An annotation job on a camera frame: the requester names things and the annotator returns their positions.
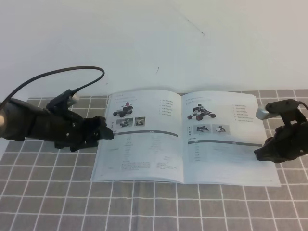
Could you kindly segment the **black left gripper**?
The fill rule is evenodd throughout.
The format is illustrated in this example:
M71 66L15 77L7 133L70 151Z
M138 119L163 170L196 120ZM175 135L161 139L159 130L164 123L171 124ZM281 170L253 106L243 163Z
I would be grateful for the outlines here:
M105 117L83 118L69 110L57 115L43 109L32 122L32 138L75 152L98 146L98 140L112 140L114 133L107 127Z

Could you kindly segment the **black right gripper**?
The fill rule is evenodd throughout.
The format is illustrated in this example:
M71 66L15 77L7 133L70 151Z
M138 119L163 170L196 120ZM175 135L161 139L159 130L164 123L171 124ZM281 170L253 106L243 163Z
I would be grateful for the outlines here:
M308 122L281 126L275 136L267 138L264 145L254 150L258 161L282 163L308 154Z

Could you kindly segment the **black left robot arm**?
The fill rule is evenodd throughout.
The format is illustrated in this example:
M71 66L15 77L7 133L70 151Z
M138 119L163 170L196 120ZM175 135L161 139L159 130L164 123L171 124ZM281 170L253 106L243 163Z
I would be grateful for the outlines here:
M83 118L66 103L39 108L18 99L9 100L0 111L0 136L7 140L26 138L49 141L56 149L98 146L99 140L112 140L113 131L101 116Z

